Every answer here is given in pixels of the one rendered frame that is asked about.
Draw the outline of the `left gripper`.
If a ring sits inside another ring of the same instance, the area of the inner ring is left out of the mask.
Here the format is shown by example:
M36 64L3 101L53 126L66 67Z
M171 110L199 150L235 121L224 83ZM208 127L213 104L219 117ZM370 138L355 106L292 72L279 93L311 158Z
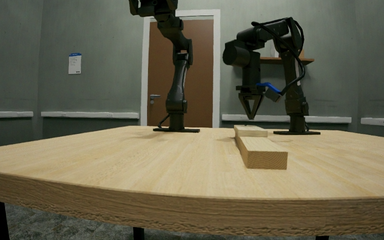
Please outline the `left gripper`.
M247 86L243 86L247 85ZM257 111L264 99L266 88L269 87L275 93L280 94L277 88L269 82L261 83L261 70L257 67L248 67L242 70L242 85L236 86L238 98L246 112L248 119L255 118ZM250 109L249 100L254 100L252 111Z

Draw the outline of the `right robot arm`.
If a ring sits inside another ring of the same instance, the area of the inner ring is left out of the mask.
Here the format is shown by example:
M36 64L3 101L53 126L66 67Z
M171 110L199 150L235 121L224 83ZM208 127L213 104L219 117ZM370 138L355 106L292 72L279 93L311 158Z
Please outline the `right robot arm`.
M190 65L193 65L192 39L185 38L184 23L176 17L176 10L168 16L166 21L157 21L157 28L164 38L169 39L173 45L172 61L175 66L171 89L165 101L166 113L169 114L168 128L153 128L154 132L199 133L200 129L184 127L184 114L187 114L188 102L185 100L185 79ZM180 52L185 51L187 52Z

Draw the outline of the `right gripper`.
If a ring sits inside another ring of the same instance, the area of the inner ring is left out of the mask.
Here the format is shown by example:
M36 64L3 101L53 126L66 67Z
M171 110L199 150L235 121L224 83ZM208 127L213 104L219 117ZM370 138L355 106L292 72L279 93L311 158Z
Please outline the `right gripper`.
M140 1L140 7L139 7ZM166 21L173 10L178 8L178 0L129 0L130 13L140 17L153 16L158 22Z

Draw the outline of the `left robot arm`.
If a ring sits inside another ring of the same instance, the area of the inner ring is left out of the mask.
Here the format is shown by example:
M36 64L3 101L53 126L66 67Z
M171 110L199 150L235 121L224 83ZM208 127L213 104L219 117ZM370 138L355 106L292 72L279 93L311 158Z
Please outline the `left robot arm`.
M264 26L281 37L297 56L299 56L299 50L302 47L302 38L292 17L265 24ZM289 29L291 34L288 34ZM222 54L223 62L228 66L242 68L242 70L246 68L258 68L260 70L260 53L254 50L265 48L265 43L272 39L275 50L280 53L284 68L285 83L287 85L300 76L299 64L292 53L277 38L266 31L262 24L240 31L237 33L236 39L226 42ZM267 89L264 96L275 103L278 103L283 97L270 88ZM320 132L306 132L305 130L306 117L304 116L309 116L309 105L306 102L300 80L287 90L284 102L287 116L290 116L290 129L289 131L273 131L274 134L321 135Z

